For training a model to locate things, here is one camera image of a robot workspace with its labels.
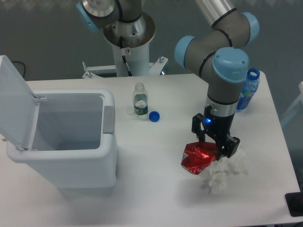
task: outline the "blue plastic bottle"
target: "blue plastic bottle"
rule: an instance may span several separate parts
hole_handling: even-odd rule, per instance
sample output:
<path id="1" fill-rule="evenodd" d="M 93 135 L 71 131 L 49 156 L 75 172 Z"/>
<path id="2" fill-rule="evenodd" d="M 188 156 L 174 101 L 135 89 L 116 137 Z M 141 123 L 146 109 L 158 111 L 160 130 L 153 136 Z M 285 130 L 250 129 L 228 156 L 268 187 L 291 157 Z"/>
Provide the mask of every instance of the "blue plastic bottle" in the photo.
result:
<path id="1" fill-rule="evenodd" d="M 244 80 L 244 85 L 241 91 L 240 99 L 237 105 L 237 111 L 243 111 L 250 102 L 253 95 L 256 93 L 260 82 L 260 71 L 256 68 L 251 68 L 247 72 L 247 77 Z"/>

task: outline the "light blue joint cap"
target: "light blue joint cap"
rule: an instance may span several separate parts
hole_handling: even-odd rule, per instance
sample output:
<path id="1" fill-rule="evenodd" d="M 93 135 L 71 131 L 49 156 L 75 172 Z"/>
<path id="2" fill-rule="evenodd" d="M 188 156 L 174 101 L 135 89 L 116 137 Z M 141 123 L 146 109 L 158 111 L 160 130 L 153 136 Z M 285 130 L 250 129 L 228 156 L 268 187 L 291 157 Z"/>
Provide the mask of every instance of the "light blue joint cap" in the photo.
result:
<path id="1" fill-rule="evenodd" d="M 186 52 L 186 49 L 187 49 L 190 41 L 192 41 L 192 39 L 194 39 L 194 38 L 195 37 L 191 36 L 191 35 L 184 36 L 182 39 L 179 40 L 179 42 L 177 43 L 177 45 L 175 47 L 175 59 L 184 68 L 185 68 L 185 65 L 184 65 L 185 52 Z"/>
<path id="2" fill-rule="evenodd" d="M 250 23 L 250 39 L 248 40 L 248 44 L 253 41 L 259 34 L 260 25 L 257 18 L 249 12 L 242 13 L 248 19 Z"/>
<path id="3" fill-rule="evenodd" d="M 85 23 L 86 27 L 88 27 L 91 32 L 98 32 L 99 29 L 89 18 L 89 16 L 87 15 L 84 8 L 81 6 L 81 4 L 79 2 L 77 3 L 76 8 L 77 8 L 78 12 L 80 13 L 80 17 L 81 17 L 82 21 Z"/>
<path id="4" fill-rule="evenodd" d="M 224 47 L 214 54 L 213 68 L 219 77 L 236 84 L 245 80 L 249 62 L 243 50 Z"/>

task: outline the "green bottle label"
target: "green bottle label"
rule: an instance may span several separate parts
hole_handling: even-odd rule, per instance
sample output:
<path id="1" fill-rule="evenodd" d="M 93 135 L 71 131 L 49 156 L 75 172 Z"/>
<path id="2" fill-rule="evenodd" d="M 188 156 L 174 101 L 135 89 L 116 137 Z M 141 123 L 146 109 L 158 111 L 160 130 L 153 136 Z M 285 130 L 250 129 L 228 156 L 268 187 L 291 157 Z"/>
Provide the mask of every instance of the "green bottle label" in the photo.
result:
<path id="1" fill-rule="evenodd" d="M 134 112 L 137 115 L 144 115 L 144 114 L 147 114 L 148 109 L 147 109 L 147 106 L 146 107 L 137 107 L 137 106 L 134 106 Z"/>

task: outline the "white trash can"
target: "white trash can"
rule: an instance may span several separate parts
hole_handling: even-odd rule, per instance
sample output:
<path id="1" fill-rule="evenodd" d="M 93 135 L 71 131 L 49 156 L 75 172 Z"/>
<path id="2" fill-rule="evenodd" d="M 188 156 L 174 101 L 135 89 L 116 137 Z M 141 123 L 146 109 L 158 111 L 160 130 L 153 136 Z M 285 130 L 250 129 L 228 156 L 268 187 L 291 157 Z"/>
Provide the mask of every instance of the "white trash can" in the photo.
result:
<path id="1" fill-rule="evenodd" d="M 0 133 L 7 154 L 58 188 L 116 183 L 115 102 L 105 89 L 32 91 L 0 56 Z"/>

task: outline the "bolt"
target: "bolt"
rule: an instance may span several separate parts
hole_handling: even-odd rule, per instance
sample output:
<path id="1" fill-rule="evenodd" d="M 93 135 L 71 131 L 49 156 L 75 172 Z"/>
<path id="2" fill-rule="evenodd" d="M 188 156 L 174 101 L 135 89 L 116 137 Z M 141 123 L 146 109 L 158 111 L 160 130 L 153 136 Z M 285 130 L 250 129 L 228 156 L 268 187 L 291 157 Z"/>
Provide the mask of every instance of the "bolt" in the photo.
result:
<path id="1" fill-rule="evenodd" d="M 162 64 L 163 61 L 164 61 L 164 57 L 162 56 L 162 57 L 160 57 L 160 63 Z"/>

